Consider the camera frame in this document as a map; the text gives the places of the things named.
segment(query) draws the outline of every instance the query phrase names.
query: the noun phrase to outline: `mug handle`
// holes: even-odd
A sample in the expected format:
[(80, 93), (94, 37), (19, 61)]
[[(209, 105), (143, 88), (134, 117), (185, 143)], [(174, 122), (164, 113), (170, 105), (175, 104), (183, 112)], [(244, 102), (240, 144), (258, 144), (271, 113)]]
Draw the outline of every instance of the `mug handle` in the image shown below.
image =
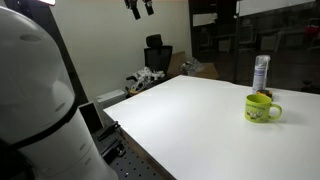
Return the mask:
[(270, 119), (270, 120), (273, 120), (273, 121), (279, 119), (279, 117), (280, 117), (281, 114), (282, 114), (282, 108), (281, 108), (279, 105), (277, 105), (277, 104), (271, 104), (271, 107), (277, 108), (277, 109), (279, 110), (279, 113), (278, 113), (278, 115), (276, 115), (276, 116), (270, 116), (270, 115), (269, 115), (269, 119)]

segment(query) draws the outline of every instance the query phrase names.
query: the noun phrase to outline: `floor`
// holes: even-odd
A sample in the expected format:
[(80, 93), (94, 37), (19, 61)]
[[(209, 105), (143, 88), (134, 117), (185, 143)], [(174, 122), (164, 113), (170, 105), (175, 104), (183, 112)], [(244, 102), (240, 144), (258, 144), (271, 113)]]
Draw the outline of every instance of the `floor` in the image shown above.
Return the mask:
[[(305, 50), (283, 50), (280, 52), (259, 51), (239, 54), (237, 84), (251, 86), (255, 57), (270, 55), (267, 87), (300, 91), (304, 80), (320, 85), (320, 52)], [(219, 53), (213, 58), (219, 80), (233, 82), (234, 54)]]

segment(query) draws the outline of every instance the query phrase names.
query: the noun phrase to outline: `chair backrest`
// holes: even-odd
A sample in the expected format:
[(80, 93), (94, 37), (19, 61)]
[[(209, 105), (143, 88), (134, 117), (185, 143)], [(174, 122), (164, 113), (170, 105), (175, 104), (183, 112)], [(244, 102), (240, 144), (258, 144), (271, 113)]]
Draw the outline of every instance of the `chair backrest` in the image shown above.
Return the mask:
[(253, 30), (252, 25), (240, 26), (239, 28), (239, 42), (252, 42)]
[(171, 61), (172, 46), (144, 49), (145, 66), (152, 71), (163, 71), (167, 74)]

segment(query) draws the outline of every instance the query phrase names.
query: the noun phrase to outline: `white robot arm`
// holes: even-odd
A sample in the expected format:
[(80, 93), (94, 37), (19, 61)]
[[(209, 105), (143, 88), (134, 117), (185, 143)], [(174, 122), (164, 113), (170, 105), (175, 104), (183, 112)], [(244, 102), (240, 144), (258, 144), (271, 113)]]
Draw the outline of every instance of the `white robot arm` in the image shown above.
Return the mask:
[(138, 93), (143, 91), (146, 86), (153, 81), (161, 79), (165, 76), (163, 71), (152, 72), (150, 68), (144, 67), (143, 69), (135, 72), (132, 76), (127, 77), (126, 80), (134, 80), (135, 83), (128, 91), (130, 93)]
[(0, 139), (37, 180), (116, 180), (75, 105), (59, 49), (30, 19), (0, 6)]

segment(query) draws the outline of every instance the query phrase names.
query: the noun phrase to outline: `black office chair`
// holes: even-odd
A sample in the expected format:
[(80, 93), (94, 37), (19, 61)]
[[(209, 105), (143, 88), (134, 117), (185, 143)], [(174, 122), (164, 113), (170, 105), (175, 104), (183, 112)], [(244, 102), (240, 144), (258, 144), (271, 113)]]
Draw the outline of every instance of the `black office chair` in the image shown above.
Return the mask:
[[(147, 45), (149, 48), (144, 49), (145, 66), (151, 71), (163, 71), (167, 75), (172, 56), (172, 46), (163, 46), (161, 35), (148, 36)], [(168, 80), (167, 77), (155, 81), (153, 84), (160, 84)]]
[(202, 28), (199, 34), (199, 53), (216, 52), (213, 47), (212, 38), (206, 28)]
[(245, 51), (254, 52), (256, 50), (254, 45), (256, 43), (257, 36), (254, 36), (253, 34), (252, 25), (240, 26), (239, 33), (239, 53)]

